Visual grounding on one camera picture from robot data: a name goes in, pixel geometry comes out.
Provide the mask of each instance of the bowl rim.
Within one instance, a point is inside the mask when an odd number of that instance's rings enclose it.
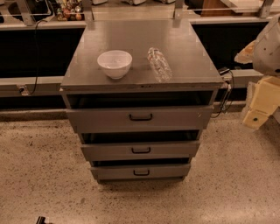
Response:
[[[112,53],[112,52],[121,52],[121,53],[125,53],[126,55],[129,56],[129,63],[128,63],[127,65],[125,65],[125,66],[119,66],[118,68],[108,68],[108,67],[103,66],[103,65],[100,63],[100,61],[99,61],[100,58],[101,58],[101,56],[103,56],[103,55],[106,54],[106,53]],[[97,64],[98,64],[100,67],[103,67],[103,68],[108,69],[108,70],[116,70],[116,69],[120,69],[120,68],[127,67],[129,64],[131,64],[131,62],[132,62],[132,56],[131,56],[131,54],[128,53],[128,52],[125,52],[125,51],[123,51],[123,50],[110,50],[110,51],[106,51],[106,52],[103,52],[102,54],[100,54],[100,55],[98,56],[98,58],[97,58]]]

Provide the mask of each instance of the gray cabinet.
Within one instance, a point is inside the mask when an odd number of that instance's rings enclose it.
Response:
[[[143,35],[146,41],[132,41]],[[111,39],[105,47],[101,40],[109,37],[118,41]],[[96,180],[188,174],[221,85],[196,38],[187,20],[104,21],[85,30],[60,92]],[[168,83],[156,81],[146,59],[154,41],[172,68]],[[104,48],[132,53],[132,68],[120,80],[109,79],[96,65]]]

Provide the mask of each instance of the white table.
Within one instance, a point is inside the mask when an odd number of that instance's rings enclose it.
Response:
[[[260,0],[221,0],[228,8],[236,13],[258,12],[263,5]],[[280,0],[274,0],[271,12],[280,12]]]

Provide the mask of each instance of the power outlet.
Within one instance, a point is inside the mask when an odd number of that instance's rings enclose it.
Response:
[[[30,94],[26,85],[17,85],[17,88],[22,96],[28,96]]]

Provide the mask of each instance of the power cord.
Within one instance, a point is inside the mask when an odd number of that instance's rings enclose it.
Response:
[[[228,99],[229,99],[230,95],[232,94],[233,89],[235,88],[235,77],[234,77],[234,74],[233,74],[233,72],[231,70],[228,70],[228,72],[231,75],[231,78],[232,78],[231,80],[233,82],[233,86],[231,87],[230,81],[226,81],[226,83],[227,83],[227,92],[226,92],[223,100],[220,102],[220,111],[217,112],[217,113],[214,113],[214,114],[217,114],[217,115],[211,116],[211,118],[217,118],[221,114],[221,112],[226,113],[229,110],[229,108],[231,107],[232,103],[233,103],[233,100],[232,100],[229,103],[228,107],[225,108],[226,104],[228,102]]]
[[[37,29],[40,23],[42,22],[47,22],[46,20],[42,19],[39,20],[36,25],[35,25],[35,31],[34,31],[34,39],[35,39],[35,46],[36,46],[36,52],[37,52],[37,58],[36,58],[36,79],[35,79],[35,83],[34,83],[34,88],[33,90],[28,94],[28,95],[32,95],[35,93],[36,91],[36,87],[37,87],[37,82],[38,82],[38,76],[39,76],[39,45],[38,45],[38,39],[37,39]]]

